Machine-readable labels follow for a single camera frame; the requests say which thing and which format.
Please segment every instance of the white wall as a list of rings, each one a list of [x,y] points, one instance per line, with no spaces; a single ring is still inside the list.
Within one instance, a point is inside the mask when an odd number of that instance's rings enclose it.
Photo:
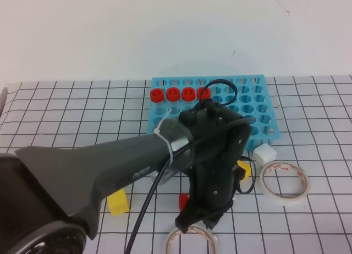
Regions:
[[[348,73],[351,0],[0,0],[2,81]]]

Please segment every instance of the grid paper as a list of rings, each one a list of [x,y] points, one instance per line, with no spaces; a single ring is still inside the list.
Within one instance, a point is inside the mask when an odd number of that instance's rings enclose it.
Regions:
[[[277,159],[299,165],[311,189],[295,207],[272,204],[256,184],[235,195],[234,206],[212,230],[221,253],[352,253],[352,78],[266,78],[282,134]],[[0,117],[0,152],[27,145],[73,148],[143,135],[150,81],[76,81],[12,84]],[[296,179],[277,171],[267,178],[278,194],[295,194]],[[112,217],[104,200],[99,233],[84,254],[123,253],[151,186],[149,177],[127,186],[130,212]],[[250,185],[250,180],[243,183]],[[133,253],[161,253],[188,192],[181,174],[158,187]],[[172,253],[212,253],[203,238],[183,235]]]

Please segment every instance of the white cube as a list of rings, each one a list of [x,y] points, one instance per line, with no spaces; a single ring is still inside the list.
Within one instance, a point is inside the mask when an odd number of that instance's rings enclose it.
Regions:
[[[253,151],[253,159],[260,165],[264,166],[268,162],[276,160],[276,151],[268,144],[260,145]]]

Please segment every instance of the yellow block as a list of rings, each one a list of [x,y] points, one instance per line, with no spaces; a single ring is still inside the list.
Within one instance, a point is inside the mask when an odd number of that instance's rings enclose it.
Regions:
[[[130,211],[125,189],[118,190],[107,197],[108,207],[112,216]]]
[[[251,167],[248,163],[242,162],[242,161],[237,161],[237,164],[239,167],[241,167],[242,169],[244,169],[246,171],[244,178],[242,179],[242,181],[245,181],[249,175],[251,174]]]

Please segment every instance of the red cap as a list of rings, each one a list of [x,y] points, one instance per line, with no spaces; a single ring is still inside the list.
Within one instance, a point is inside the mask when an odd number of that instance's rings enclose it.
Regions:
[[[197,90],[197,98],[198,99],[200,98],[200,94],[201,94],[203,88],[204,87],[199,87]],[[202,95],[202,100],[207,99],[207,98],[211,98],[211,91],[209,88],[207,88]]]
[[[166,90],[166,99],[170,102],[176,102],[180,100],[180,90],[177,87],[170,87]]]
[[[180,194],[179,196],[179,205],[180,205],[180,210],[182,211],[183,208],[185,208],[187,201],[188,201],[188,194]]]
[[[164,92],[161,88],[154,88],[150,91],[150,99],[153,103],[160,103],[164,101]]]
[[[192,87],[185,87],[182,89],[182,99],[183,101],[191,102],[196,99],[196,90]]]

